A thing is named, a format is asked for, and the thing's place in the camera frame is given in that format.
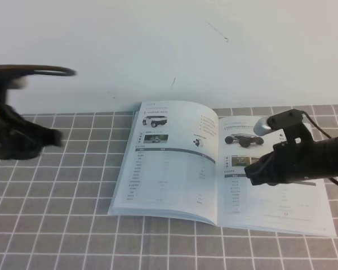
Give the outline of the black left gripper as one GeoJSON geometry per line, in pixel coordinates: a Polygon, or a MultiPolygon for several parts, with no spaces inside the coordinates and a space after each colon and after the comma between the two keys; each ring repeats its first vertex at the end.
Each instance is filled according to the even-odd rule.
{"type": "Polygon", "coordinates": [[[43,147],[62,146],[63,134],[57,129],[39,127],[25,120],[11,106],[0,104],[0,160],[29,160],[43,147]]]}

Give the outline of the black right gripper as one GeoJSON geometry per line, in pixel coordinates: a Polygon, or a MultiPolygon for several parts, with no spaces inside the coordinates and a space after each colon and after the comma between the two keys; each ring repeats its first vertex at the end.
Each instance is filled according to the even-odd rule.
{"type": "Polygon", "coordinates": [[[316,142],[298,143],[295,147],[280,145],[271,153],[262,156],[256,163],[244,168],[246,177],[253,186],[277,185],[323,178],[327,165],[316,142]]]}

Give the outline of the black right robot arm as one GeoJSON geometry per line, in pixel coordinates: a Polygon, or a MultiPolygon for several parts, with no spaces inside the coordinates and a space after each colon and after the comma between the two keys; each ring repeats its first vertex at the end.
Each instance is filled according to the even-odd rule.
{"type": "Polygon", "coordinates": [[[254,186],[338,179],[338,137],[277,143],[272,152],[245,167],[244,172],[254,186]]]}

